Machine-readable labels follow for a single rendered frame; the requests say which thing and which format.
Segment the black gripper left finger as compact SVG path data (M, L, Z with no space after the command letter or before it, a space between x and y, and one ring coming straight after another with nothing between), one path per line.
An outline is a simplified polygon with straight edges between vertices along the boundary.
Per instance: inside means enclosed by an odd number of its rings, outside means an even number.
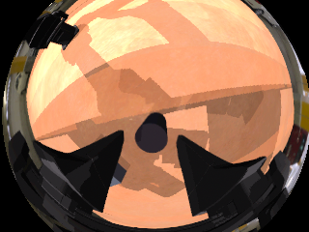
M43 165L65 179L93 210L103 213L124 142L124 131L120 129L68 154L55 148L53 150L39 140L34 140L32 144Z

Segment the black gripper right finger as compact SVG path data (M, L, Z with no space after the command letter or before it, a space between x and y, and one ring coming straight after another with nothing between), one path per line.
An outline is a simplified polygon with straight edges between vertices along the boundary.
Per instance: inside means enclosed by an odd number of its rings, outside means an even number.
M227 196L248 175L258 171L267 159L262 156L230 163L210 154L184 135L178 136L177 148L192 217L207 213L207 209Z

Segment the dark grey cylinder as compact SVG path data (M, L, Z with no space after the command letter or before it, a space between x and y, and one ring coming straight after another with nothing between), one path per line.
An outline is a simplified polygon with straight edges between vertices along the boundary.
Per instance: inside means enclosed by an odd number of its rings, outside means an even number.
M167 120L161 112L152 112L135 132L135 142L140 150L161 152L167 142Z

